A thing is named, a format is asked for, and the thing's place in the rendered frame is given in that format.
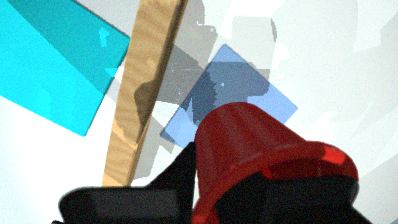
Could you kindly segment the wooden plank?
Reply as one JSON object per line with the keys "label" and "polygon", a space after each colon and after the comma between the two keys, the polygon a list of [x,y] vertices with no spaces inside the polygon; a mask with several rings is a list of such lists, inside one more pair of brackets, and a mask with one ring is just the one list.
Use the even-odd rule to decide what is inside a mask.
{"label": "wooden plank", "polygon": [[101,186],[131,186],[188,0],[140,0]]}

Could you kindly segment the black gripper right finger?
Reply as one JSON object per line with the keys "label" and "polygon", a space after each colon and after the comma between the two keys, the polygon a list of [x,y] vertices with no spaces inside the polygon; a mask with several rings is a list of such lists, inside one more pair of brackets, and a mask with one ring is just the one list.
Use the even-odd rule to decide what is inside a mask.
{"label": "black gripper right finger", "polygon": [[272,224],[280,210],[348,202],[358,180],[340,174],[272,180],[258,172],[230,187],[215,203],[219,224]]}

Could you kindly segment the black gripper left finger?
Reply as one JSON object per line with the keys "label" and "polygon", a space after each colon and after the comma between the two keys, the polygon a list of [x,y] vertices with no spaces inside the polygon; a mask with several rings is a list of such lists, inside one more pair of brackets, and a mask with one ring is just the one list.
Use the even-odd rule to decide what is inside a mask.
{"label": "black gripper left finger", "polygon": [[64,224],[191,224],[196,143],[144,186],[80,186],[63,194]]}

